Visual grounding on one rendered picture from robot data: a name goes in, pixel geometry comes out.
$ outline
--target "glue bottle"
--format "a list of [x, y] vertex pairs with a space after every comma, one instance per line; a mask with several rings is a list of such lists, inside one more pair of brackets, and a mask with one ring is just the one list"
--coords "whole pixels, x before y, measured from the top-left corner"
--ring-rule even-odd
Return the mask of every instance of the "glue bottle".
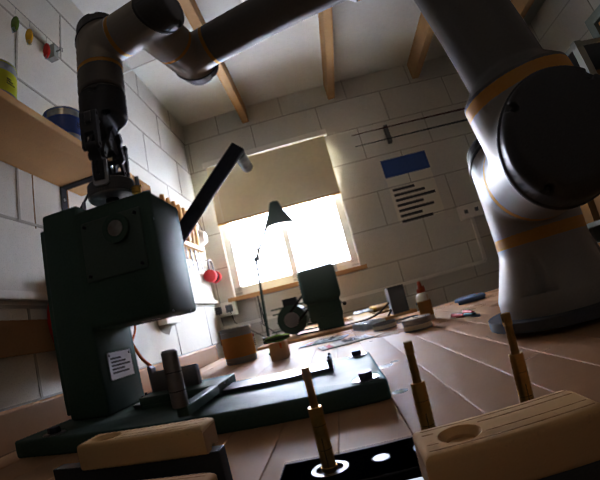
[[424, 287], [420, 282], [418, 282], [416, 303], [418, 304], [418, 310], [420, 310], [421, 315], [425, 313], [433, 315], [433, 305], [431, 304], [431, 300], [429, 300], [429, 295], [427, 295], [427, 292], [425, 292]]

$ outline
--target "desk lamp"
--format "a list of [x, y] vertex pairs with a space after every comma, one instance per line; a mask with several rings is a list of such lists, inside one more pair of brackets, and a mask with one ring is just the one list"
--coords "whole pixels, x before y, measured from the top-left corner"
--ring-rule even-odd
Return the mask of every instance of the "desk lamp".
[[[267, 228], [275, 223], [290, 222], [291, 219], [282, 210], [280, 202], [273, 201], [269, 203], [269, 218], [267, 219], [267, 225], [264, 227], [266, 233]], [[267, 331], [267, 337], [271, 335], [269, 332], [269, 322], [267, 322], [267, 310], [264, 306], [264, 293], [262, 293], [262, 282], [260, 282], [260, 269], [258, 268], [258, 260], [260, 260], [260, 248], [262, 248], [262, 242], [258, 247], [258, 253], [256, 254], [256, 271], [258, 272], [258, 287], [260, 288], [260, 301], [262, 302], [262, 319], [264, 320], [264, 328]]]

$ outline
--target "window frame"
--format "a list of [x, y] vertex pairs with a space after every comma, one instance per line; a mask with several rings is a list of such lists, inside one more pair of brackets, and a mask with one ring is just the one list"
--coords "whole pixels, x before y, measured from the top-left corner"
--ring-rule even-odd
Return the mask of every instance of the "window frame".
[[[351, 225], [349, 223], [349, 218], [347, 217], [347, 212], [346, 212], [346, 210], [344, 208], [344, 202], [342, 200], [342, 194], [341, 193], [337, 193], [337, 194], [334, 194], [333, 196], [336, 197], [335, 198], [336, 207], [338, 209], [338, 214], [340, 216], [340, 221], [342, 223], [342, 228], [344, 230], [344, 235], [345, 235], [345, 239], [347, 241], [347, 246], [349, 247], [349, 253], [351, 254], [351, 260], [349, 260], [347, 262], [342, 262], [342, 263], [338, 263], [338, 264], [334, 265], [334, 267], [336, 268], [336, 271], [340, 271], [340, 270], [346, 270], [346, 269], [349, 269], [349, 268], [353, 268], [353, 267], [359, 266], [360, 265], [360, 258], [358, 256], [358, 250], [357, 250], [356, 245], [355, 245], [353, 231], [351, 230]], [[293, 270], [294, 273], [293, 273], [293, 275], [291, 275], [289, 277], [284, 277], [284, 278], [279, 278], [277, 280], [270, 280], [268, 282], [263, 282], [262, 283], [263, 290], [287, 286], [289, 284], [293, 284], [293, 283], [296, 283], [298, 281], [297, 269], [296, 269], [295, 261], [294, 261], [294, 258], [293, 258], [293, 252], [291, 251], [291, 246], [290, 246], [290, 243], [289, 243], [289, 239], [288, 239], [288, 236], [287, 236], [286, 229], [284, 231], [284, 235], [285, 235], [285, 241], [286, 241], [286, 244], [287, 244], [287, 249], [288, 249], [288, 252], [289, 252], [289, 258], [291, 260], [291, 267], [292, 267], [292, 270]], [[227, 258], [227, 267], [229, 268], [229, 272], [230, 272], [231, 277], [233, 279], [234, 289], [235, 289], [235, 295], [237, 297], [239, 297], [239, 296], [242, 296], [242, 295], [249, 295], [251, 293], [257, 293], [257, 292], [259, 292], [258, 284], [251, 285], [249, 287], [240, 287], [240, 284], [238, 283], [238, 271], [236, 269], [235, 261], [234, 261], [234, 258], [233, 258], [233, 250], [231, 249], [231, 242], [227, 238], [227, 236], [225, 235], [225, 233], [223, 232], [222, 225], [220, 226], [220, 238], [222, 239], [222, 244], [224, 246], [224, 251], [225, 251], [225, 254], [226, 254], [226, 258]], [[256, 256], [256, 252], [254, 252], [254, 254], [253, 254], [254, 262], [255, 262], [255, 256]]]

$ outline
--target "tabletop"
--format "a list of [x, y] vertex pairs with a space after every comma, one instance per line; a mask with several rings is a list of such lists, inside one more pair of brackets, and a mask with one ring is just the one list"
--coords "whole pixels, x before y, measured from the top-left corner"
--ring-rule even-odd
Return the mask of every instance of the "tabletop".
[[[450, 319], [462, 309], [472, 309], [480, 316]], [[220, 359], [201, 372], [203, 377], [235, 373], [243, 380], [324, 362], [327, 353], [343, 357], [360, 348], [371, 353], [387, 377], [392, 399], [326, 415], [336, 454], [410, 437], [420, 430], [403, 350], [407, 340], [413, 342], [437, 425], [518, 403], [506, 337], [492, 333], [487, 325], [489, 318], [499, 313], [497, 291], [475, 303], [450, 303], [434, 311], [434, 326], [419, 332], [405, 333], [398, 326], [328, 351], [300, 348], [315, 339], [300, 341], [290, 346], [291, 357], [281, 362], [272, 363], [268, 350], [259, 350], [253, 362], [227, 366]], [[600, 403], [600, 321], [520, 338], [519, 345], [536, 396], [571, 390]], [[220, 435], [220, 441], [226, 446], [236, 480], [279, 480], [286, 463], [317, 457], [308, 419]], [[22, 459], [0, 470], [0, 480], [49, 480], [53, 468], [76, 461], [76, 455]]]

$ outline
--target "roller shade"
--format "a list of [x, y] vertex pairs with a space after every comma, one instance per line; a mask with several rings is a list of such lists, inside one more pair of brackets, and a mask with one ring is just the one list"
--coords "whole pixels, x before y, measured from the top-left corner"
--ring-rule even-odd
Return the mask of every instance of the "roller shade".
[[218, 224], [340, 193], [324, 137], [250, 157], [253, 170], [234, 168], [214, 198]]

